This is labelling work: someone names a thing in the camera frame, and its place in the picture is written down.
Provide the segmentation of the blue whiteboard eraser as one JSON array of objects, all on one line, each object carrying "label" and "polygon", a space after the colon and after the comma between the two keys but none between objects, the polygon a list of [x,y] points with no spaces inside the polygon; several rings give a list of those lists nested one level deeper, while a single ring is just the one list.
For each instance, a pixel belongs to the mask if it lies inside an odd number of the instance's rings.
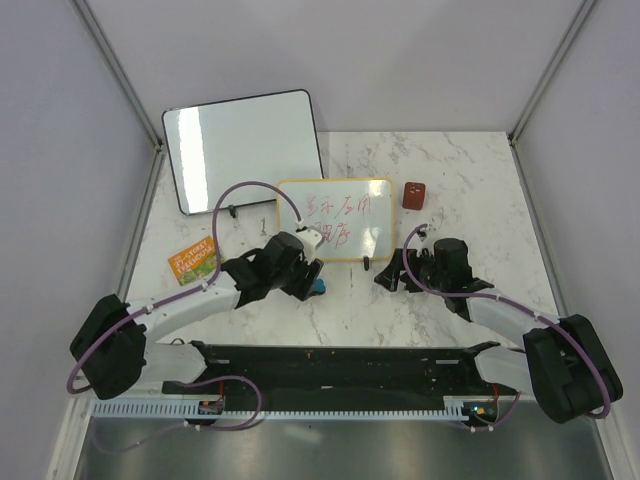
[{"label": "blue whiteboard eraser", "polygon": [[324,295],[326,293],[325,282],[322,279],[316,279],[313,283],[313,292],[314,296]]}]

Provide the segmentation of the yellow framed small whiteboard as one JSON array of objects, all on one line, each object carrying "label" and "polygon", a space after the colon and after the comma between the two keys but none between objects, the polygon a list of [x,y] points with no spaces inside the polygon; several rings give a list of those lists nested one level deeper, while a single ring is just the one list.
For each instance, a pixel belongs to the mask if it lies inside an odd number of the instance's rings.
[{"label": "yellow framed small whiteboard", "polygon": [[278,188],[296,205],[305,226],[324,242],[327,261],[386,260],[395,249],[395,188],[388,178],[295,179]]}]

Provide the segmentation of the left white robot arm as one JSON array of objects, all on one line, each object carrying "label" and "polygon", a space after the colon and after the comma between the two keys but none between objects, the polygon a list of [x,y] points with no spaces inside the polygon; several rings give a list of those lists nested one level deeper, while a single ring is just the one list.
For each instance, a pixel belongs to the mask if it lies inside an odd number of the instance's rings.
[{"label": "left white robot arm", "polygon": [[116,398],[141,380],[188,384],[208,393],[219,369],[193,344],[167,345],[162,338],[210,316],[263,300],[280,290],[300,301],[313,296],[323,263],[316,252],[322,234],[305,227],[280,232],[262,248],[221,264],[202,279],[160,299],[126,303],[115,294],[101,298],[70,344],[74,371],[100,400]]}]

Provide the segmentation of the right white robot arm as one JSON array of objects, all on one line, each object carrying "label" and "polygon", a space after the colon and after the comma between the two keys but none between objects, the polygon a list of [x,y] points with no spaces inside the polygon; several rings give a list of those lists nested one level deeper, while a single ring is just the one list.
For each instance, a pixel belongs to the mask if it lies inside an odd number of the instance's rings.
[{"label": "right white robot arm", "polygon": [[421,251],[395,250],[374,279],[388,291],[404,288],[442,298],[449,311],[512,342],[486,342],[465,350],[458,381],[467,392],[491,384],[535,398],[557,423],[606,417],[623,396],[622,382],[590,320],[541,314],[473,274],[467,244],[455,238]]}]

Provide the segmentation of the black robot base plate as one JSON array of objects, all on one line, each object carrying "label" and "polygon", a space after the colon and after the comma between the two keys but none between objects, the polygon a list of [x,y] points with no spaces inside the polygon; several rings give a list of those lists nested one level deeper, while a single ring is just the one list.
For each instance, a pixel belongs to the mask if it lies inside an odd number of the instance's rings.
[{"label": "black robot base plate", "polygon": [[436,409],[447,397],[505,398],[514,390],[482,380],[476,348],[228,346],[198,342],[207,368],[187,388],[165,394],[223,394],[225,404],[253,410]]}]

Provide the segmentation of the red block eraser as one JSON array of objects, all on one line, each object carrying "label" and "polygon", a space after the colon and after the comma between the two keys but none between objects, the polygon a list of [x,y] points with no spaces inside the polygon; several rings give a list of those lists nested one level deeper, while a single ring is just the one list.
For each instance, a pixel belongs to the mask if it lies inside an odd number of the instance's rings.
[{"label": "red block eraser", "polygon": [[409,181],[404,185],[402,207],[406,210],[419,211],[423,208],[426,197],[426,185]]}]

